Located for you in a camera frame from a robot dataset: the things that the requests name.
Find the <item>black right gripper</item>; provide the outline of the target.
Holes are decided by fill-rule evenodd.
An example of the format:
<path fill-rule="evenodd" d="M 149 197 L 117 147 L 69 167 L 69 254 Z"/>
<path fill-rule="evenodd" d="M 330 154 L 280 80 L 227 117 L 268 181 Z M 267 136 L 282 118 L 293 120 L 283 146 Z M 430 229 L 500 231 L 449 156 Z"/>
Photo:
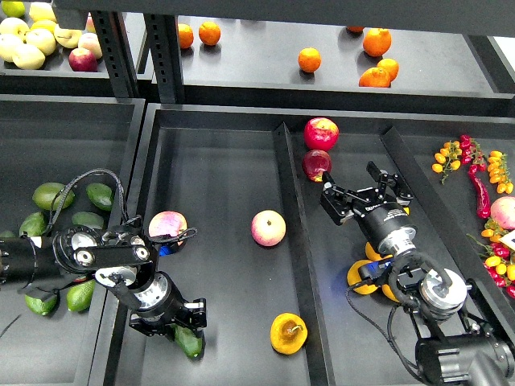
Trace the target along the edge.
<path fill-rule="evenodd" d="M 414 194 L 405 179 L 397 173 L 380 170 L 369 161 L 367 172 L 376 188 L 358 192 L 335 184 L 328 171 L 322 173 L 323 191 L 320 204 L 335 225 L 342 225 L 354 215 L 365 237 L 376 252 L 407 252 L 415 249 L 416 227 L 402 206 L 409 206 Z M 393 197 L 386 190 L 393 192 Z"/>

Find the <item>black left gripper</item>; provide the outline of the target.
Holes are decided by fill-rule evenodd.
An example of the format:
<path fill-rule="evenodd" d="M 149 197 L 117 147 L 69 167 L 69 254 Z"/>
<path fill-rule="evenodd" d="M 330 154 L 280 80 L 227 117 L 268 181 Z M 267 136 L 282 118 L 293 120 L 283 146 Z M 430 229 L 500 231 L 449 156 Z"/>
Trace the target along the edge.
<path fill-rule="evenodd" d="M 172 288 L 149 309 L 132 312 L 129 326 L 145 336 L 164 336 L 175 322 L 189 329 L 195 337 L 202 338 L 207 326 L 206 299 L 185 302 L 182 294 Z"/>

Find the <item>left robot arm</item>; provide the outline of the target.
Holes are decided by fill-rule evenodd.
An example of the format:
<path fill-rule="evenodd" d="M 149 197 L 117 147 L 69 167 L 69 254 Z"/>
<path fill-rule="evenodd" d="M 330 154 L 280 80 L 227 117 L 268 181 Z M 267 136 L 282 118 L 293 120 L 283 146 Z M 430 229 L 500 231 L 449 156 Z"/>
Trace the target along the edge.
<path fill-rule="evenodd" d="M 147 236 L 140 216 L 127 214 L 121 180 L 107 169 L 75 177 L 56 193 L 55 202 L 64 204 L 72 188 L 92 175 L 108 175 L 114 180 L 120 223 L 106 230 L 74 225 L 53 232 L 60 210 L 50 211 L 42 235 L 1 239 L 2 288 L 46 301 L 80 278 L 93 279 L 131 311 L 130 326 L 136 331 L 173 337 L 173 327 L 181 326 L 202 337 L 207 326 L 205 299 L 186 301 L 170 276 L 158 269 L 159 247 L 195 236 L 196 228 L 175 236 Z"/>

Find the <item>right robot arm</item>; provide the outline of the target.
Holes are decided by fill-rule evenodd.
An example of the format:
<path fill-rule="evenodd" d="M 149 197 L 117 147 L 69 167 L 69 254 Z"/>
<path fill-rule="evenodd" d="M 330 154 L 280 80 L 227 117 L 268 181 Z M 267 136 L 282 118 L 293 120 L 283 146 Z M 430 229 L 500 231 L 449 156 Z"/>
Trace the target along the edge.
<path fill-rule="evenodd" d="M 417 336 L 415 361 L 399 358 L 404 368 L 426 385 L 507 385 L 514 375 L 514 343 L 495 313 L 480 300 L 479 286 L 415 246 L 416 227 L 406 212 L 413 194 L 401 175 L 368 162 L 376 183 L 353 191 L 322 173 L 320 203 L 332 221 L 354 219 L 382 258 L 356 268 L 351 293 L 366 286 L 387 285 L 396 300 L 390 311 L 403 309 Z"/>

